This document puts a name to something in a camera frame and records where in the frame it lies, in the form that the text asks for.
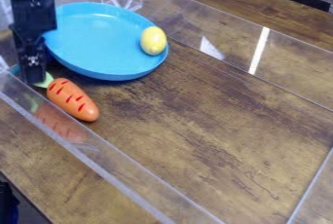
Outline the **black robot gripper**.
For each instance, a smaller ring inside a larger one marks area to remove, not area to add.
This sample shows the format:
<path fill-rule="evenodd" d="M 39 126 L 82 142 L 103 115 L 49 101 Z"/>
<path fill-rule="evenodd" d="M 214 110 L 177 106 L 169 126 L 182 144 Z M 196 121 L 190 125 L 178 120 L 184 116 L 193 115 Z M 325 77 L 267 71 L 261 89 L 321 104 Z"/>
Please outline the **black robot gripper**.
<path fill-rule="evenodd" d="M 11 6 L 11 27 L 19 34 L 15 35 L 15 44 L 23 80 L 29 84 L 41 83 L 46 80 L 47 64 L 45 38 L 41 36 L 58 27 L 55 0 L 11 0 Z"/>

